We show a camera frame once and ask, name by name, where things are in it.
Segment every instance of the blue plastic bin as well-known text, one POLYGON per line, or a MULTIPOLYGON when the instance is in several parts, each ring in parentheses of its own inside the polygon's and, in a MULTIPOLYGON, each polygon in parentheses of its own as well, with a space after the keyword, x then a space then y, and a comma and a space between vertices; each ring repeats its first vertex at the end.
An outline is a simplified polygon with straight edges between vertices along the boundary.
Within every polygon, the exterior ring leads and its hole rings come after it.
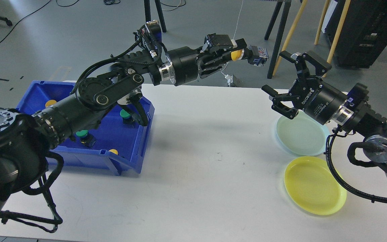
MULTIPOLYGON (((17 105, 17 110, 26 114, 43 110, 47 101, 60 101, 67 97, 73 86, 74 83, 69 82, 33 81, 17 105)), ((116 176, 129 169, 140 173, 155 112, 146 98, 142 98, 140 103, 149 118, 147 127, 137 123, 123 124, 119 114, 121 108, 116 106, 103 118, 97 130, 89 130, 97 140, 92 148, 84 146, 77 138, 75 142, 70 139, 64 141, 53 151, 62 155, 68 166, 109 169, 116 176), (119 154, 109 152, 111 149, 116 149, 119 154)), ((56 162, 49 159, 49 164, 56 162)))

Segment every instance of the concrete floor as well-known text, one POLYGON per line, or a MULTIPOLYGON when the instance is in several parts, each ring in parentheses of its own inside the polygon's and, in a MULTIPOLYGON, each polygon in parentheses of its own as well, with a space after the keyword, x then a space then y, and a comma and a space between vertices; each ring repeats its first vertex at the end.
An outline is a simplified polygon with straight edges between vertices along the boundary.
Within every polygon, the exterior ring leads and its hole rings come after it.
MULTIPOLYGON (((74 0, 58 2, 69 5, 74 0)), ((177 5, 179 1, 163 2, 177 5)), ((0 1, 0 15, 16 24, 45 3, 47 0, 0 1)), ((240 6, 241 1, 188 0, 186 6, 164 12, 168 32, 163 34, 163 43, 168 49, 182 46, 196 48, 203 44, 206 34, 216 32, 233 37, 240 6)), ((248 44, 266 47, 271 55, 277 24, 270 40, 264 41, 264 33, 274 6, 274 2, 244 1, 235 38, 244 38, 248 44)), ((299 1, 292 1, 284 37, 299 6, 299 1)), ((317 46, 313 44, 322 7, 322 1, 307 4, 287 48, 289 52, 313 50, 321 57, 327 57, 329 44, 324 35, 317 46)), ((157 19, 153 3, 152 18, 157 19)), ((121 1, 120 4, 106 6, 102 1, 81 0, 66 8, 51 1, 39 12, 24 19, 0 44, 0 79, 9 80, 0 80, 0 108, 15 107, 33 80, 76 80, 92 63, 127 49, 134 42, 132 32, 143 24, 142 1, 121 1)), ((11 28, 0 21, 0 40, 11 28)), ((273 88, 287 89, 292 86, 296 78, 293 64, 282 61, 271 80, 266 78, 268 65, 266 63, 259 68, 240 61, 230 63, 224 72, 236 75, 241 80, 240 87, 260 88, 268 84, 273 88)), ((103 67, 91 76, 105 71, 106 67, 103 67)), ((387 47, 369 69, 342 69, 333 65, 325 81, 342 91, 349 91, 357 82, 367 85, 372 108, 387 117, 387 47)), ((190 85, 226 86, 227 82, 222 74, 216 73, 190 85)))

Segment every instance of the light green plate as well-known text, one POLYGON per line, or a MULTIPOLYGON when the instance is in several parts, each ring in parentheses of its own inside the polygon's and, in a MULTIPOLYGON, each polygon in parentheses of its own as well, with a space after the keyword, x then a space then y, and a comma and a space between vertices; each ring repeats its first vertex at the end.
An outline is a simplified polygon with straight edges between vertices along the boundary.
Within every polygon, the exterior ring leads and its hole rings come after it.
POLYGON ((299 112, 292 120, 281 116, 276 131, 284 147, 297 155, 314 156, 323 153, 329 135, 326 126, 320 125, 304 112, 299 112))

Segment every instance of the yellow cap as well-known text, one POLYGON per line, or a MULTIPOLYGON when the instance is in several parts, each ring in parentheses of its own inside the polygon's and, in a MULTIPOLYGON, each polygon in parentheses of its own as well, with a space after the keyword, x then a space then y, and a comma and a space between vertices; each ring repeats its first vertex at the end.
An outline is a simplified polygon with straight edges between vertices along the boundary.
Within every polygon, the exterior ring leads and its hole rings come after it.
POLYGON ((243 51, 242 51, 241 49, 232 51, 232 52, 231 52, 231 59, 232 59, 233 61, 238 60, 238 59, 241 57, 241 54, 242 54, 242 53, 243 53, 243 51))
POLYGON ((47 103, 46 104, 44 104, 44 106, 46 106, 46 108, 48 107, 48 106, 51 106, 51 105, 53 105, 53 104, 55 104, 56 103, 56 100, 49 100, 49 101, 47 101, 47 103))
POLYGON ((111 153, 114 153, 114 154, 116 154, 116 155, 118 155, 119 154, 119 152, 116 150, 116 149, 111 149, 111 150, 109 150, 111 153))

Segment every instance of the robotic arm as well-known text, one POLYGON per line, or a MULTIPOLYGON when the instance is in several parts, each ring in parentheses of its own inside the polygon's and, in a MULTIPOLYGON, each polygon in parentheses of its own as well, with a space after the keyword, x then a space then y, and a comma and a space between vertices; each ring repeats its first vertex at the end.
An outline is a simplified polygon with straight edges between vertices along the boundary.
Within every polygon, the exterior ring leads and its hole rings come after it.
POLYGON ((19 113, 16 109, 0 111, 0 218, 3 223, 13 219, 54 233, 62 223, 52 200, 49 187, 63 167, 63 158, 50 150, 74 133, 83 129, 97 129, 101 119, 115 105, 122 106, 140 125, 147 126, 148 119, 139 103, 142 98, 142 75, 149 73, 152 83, 171 81, 175 86, 198 78, 205 78, 231 60, 246 59, 252 65, 262 66, 268 56, 266 50, 247 47, 243 39, 231 40, 227 35, 209 34, 204 45, 197 49, 187 46, 167 51, 161 43, 157 21, 151 21, 134 32, 135 43, 118 56, 93 64, 79 77, 70 95, 56 104, 38 110, 33 115, 19 113), (136 46, 143 50, 130 53, 136 46), (162 50, 166 61, 161 60, 162 50), (88 77, 99 67, 112 64, 111 70, 95 78, 88 77), (130 110, 133 104, 137 112, 130 110), (46 177, 47 158, 58 161, 57 168, 46 177), (30 186, 38 181, 38 188, 30 186), (23 191, 28 195, 43 194, 53 219, 22 213, 1 211, 12 193, 23 191), (30 221, 53 224, 49 230, 30 221))
POLYGON ((281 56, 295 64, 298 78, 288 93, 278 93, 268 85, 262 87, 270 95, 273 102, 271 108, 289 119, 293 119, 301 109, 320 124, 335 121, 338 127, 328 137, 325 151, 332 175, 349 192, 372 202, 387 203, 387 198, 361 192, 347 184, 335 171, 331 159, 332 143, 337 136, 342 137, 338 132, 345 131, 343 137, 351 131, 358 132, 364 136, 364 140, 350 145, 347 151, 349 161, 362 167, 377 166, 387 173, 387 118, 377 114, 367 103, 367 87, 358 83, 345 95, 320 78, 331 65, 315 53, 290 55, 282 51, 281 56), (314 75, 310 74, 306 62, 315 67, 314 75), (282 103, 285 101, 292 102, 293 108, 285 106, 282 103), (356 149, 362 149, 370 161, 357 160, 356 149))

